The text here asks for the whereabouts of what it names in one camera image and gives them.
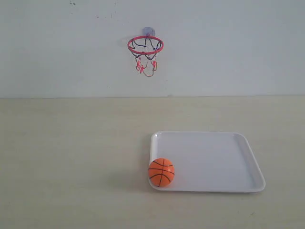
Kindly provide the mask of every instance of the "basketball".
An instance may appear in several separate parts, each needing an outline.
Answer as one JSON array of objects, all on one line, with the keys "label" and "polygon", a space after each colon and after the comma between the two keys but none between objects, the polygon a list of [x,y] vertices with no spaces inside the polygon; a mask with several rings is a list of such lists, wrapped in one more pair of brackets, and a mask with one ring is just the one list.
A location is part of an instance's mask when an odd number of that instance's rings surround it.
[{"label": "basketball", "polygon": [[175,168],[170,160],[158,158],[150,163],[148,177],[151,183],[157,187],[169,185],[175,176]]}]

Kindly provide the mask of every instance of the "orange ball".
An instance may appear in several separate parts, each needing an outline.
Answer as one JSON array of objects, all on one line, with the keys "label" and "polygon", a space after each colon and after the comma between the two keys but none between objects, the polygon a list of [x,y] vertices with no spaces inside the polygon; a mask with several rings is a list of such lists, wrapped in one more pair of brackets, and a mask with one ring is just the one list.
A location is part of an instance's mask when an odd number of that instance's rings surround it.
[{"label": "orange ball", "polygon": [[171,183],[175,176],[175,168],[170,160],[165,158],[155,159],[148,168],[148,177],[157,187],[165,187]]}]

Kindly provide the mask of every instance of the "mini basketball hoop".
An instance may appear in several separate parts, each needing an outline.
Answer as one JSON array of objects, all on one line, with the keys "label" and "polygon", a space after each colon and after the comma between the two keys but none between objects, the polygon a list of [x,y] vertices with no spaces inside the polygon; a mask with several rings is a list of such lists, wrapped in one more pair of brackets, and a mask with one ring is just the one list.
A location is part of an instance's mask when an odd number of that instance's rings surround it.
[{"label": "mini basketball hoop", "polygon": [[156,61],[157,54],[161,52],[164,47],[163,41],[149,35],[139,36],[128,41],[127,47],[135,57],[136,70],[147,77],[153,76],[154,71],[156,71],[158,67]]}]

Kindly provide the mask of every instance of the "red rim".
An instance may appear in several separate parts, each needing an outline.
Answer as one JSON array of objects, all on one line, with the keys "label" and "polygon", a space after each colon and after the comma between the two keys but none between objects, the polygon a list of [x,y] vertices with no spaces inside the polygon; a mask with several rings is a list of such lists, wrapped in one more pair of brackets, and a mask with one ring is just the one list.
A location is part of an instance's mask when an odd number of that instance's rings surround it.
[{"label": "red rim", "polygon": [[[136,50],[132,49],[132,47],[130,47],[130,43],[131,43],[132,41],[135,41],[135,40],[138,40],[138,39],[142,39],[142,38],[150,38],[150,39],[157,40],[157,41],[161,42],[161,45],[162,45],[162,46],[161,46],[161,48],[157,49],[156,51],[152,51],[152,52],[139,52],[139,51],[136,51]],[[164,43],[163,43],[163,41],[162,41],[161,39],[159,39],[159,38],[157,38],[157,37],[152,37],[152,36],[149,36],[149,37],[147,37],[147,36],[135,37],[135,38],[132,38],[132,39],[131,39],[130,41],[128,41],[128,43],[127,43],[127,48],[128,48],[131,52],[133,52],[133,53],[135,53],[135,54],[142,54],[142,55],[152,55],[152,54],[161,52],[162,49],[163,49],[163,46],[164,46]]]}]

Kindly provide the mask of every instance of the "table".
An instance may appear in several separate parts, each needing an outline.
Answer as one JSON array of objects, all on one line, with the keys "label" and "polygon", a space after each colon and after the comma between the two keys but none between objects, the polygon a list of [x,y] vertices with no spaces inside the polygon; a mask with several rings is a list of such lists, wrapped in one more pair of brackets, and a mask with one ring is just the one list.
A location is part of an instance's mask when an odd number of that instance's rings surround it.
[{"label": "table", "polygon": [[[160,130],[247,137],[258,194],[158,192]],[[0,228],[305,228],[305,96],[0,100]]]}]

